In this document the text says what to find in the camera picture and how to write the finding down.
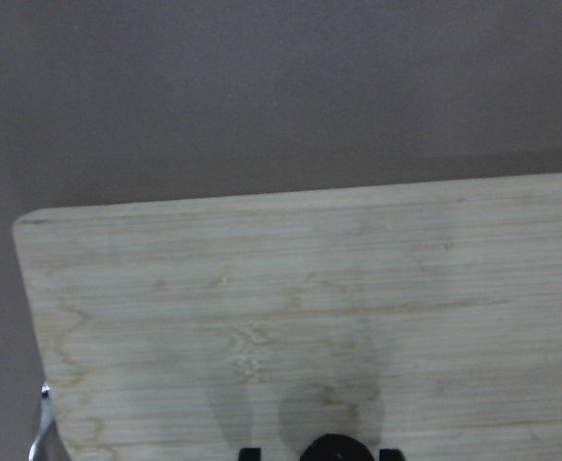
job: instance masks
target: gray surface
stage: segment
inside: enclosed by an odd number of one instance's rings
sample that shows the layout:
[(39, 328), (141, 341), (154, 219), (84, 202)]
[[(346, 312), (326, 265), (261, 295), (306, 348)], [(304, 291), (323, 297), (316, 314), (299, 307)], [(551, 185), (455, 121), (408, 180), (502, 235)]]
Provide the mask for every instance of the gray surface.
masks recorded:
[(42, 380), (18, 215), (549, 171), (562, 1), (0, 2), (0, 460)]

